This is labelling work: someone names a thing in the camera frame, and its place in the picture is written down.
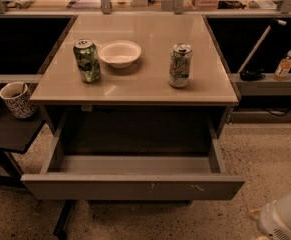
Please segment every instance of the bowl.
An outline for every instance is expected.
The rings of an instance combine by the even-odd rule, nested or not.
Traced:
[[[142,49],[131,41],[117,40],[98,49],[98,57],[114,68],[127,68],[141,55]]]

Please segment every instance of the speckled floor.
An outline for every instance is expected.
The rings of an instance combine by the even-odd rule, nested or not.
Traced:
[[[220,146],[227,172],[246,177],[233,200],[190,205],[77,201],[65,226],[68,239],[257,239],[261,234],[248,212],[291,190],[291,121],[280,120],[225,125]],[[28,153],[15,154],[23,171],[40,171],[50,137],[44,127]],[[0,240],[56,239],[62,206],[63,201],[38,201],[27,190],[0,187]]]

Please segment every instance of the amber liquid bottle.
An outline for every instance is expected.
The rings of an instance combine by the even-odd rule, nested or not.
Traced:
[[[287,77],[290,69],[291,69],[291,50],[288,51],[287,55],[278,64],[278,67],[273,75],[273,78],[278,81],[284,80]]]

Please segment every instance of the white cup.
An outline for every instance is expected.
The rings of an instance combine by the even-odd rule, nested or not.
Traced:
[[[5,85],[0,91],[0,97],[7,108],[18,119],[25,119],[32,116],[37,106],[29,100],[31,91],[23,82],[14,82]]]

